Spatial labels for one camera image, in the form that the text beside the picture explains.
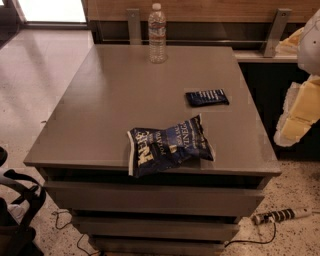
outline metal bracket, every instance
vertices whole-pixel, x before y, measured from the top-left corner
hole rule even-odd
[[[142,44],[141,40],[141,25],[140,25],[140,10],[139,9],[127,9],[127,19],[129,27],[129,39],[130,44],[139,45]]]
[[[278,9],[265,43],[262,45],[263,57],[271,58],[276,54],[276,46],[280,42],[287,25],[291,9]]]

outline floor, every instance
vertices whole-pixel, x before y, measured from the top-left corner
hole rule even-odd
[[[0,146],[9,153],[4,168],[29,174],[43,183],[37,171],[26,167],[23,160],[92,45],[89,31],[23,30],[0,50]],[[282,175],[265,188],[266,198],[256,212],[320,208],[320,163],[279,164]],[[10,202],[16,194],[0,186],[0,197]],[[62,230],[55,227],[56,216],[52,213],[63,210],[47,198],[32,222],[37,230],[35,243],[45,255],[87,255],[77,248],[82,235],[72,225]],[[70,218],[68,213],[62,214],[58,226]],[[234,239],[266,241],[272,235],[272,224],[255,226],[249,218],[243,218]],[[320,255],[319,237],[320,215],[313,214],[277,224],[276,238],[270,244],[234,243],[221,256]],[[79,246],[94,253],[87,240],[85,235]]]

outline wooden panel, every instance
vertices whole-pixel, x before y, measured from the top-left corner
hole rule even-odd
[[[238,232],[235,224],[208,220],[134,219],[73,217],[72,224],[83,234],[157,239],[229,241]]]
[[[176,241],[153,241],[134,239],[92,238],[90,242],[106,252],[144,253],[161,255],[218,256],[223,245],[212,243],[183,243]]]
[[[47,182],[60,208],[87,211],[249,216],[262,201],[259,191],[173,186]]]
[[[153,2],[161,2],[168,21],[271,22],[277,8],[292,9],[289,22],[306,22],[319,0],[87,0],[89,20],[126,19],[127,8],[139,8],[147,20]]]

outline power strip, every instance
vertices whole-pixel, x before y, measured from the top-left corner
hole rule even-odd
[[[267,213],[261,213],[254,215],[252,221],[256,225],[269,223],[273,219],[275,222],[281,222],[284,220],[297,219],[308,217],[313,213],[311,208],[297,208],[297,209],[285,209],[281,211],[273,211]]]

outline chip bag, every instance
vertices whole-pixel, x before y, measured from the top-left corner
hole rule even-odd
[[[165,130],[134,128],[127,134],[131,144],[129,175],[134,177],[178,168],[191,157],[214,161],[201,115]]]

